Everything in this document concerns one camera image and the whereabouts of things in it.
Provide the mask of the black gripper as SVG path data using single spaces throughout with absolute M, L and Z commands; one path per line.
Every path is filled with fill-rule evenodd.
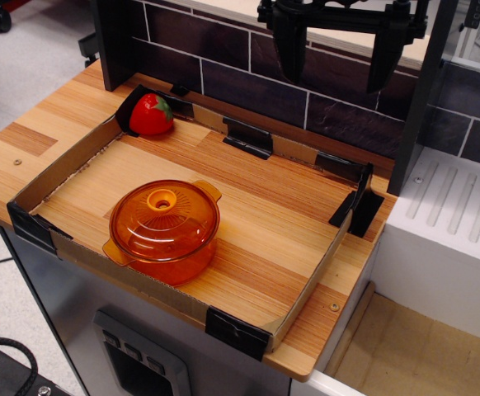
M 366 10 L 356 1 L 261 1 L 259 22 L 273 31 L 284 76 L 298 83 L 304 70 L 309 27 L 374 34 L 366 91 L 384 89 L 398 66 L 406 38 L 421 38 L 427 27 L 427 1 L 391 1 L 382 10 Z

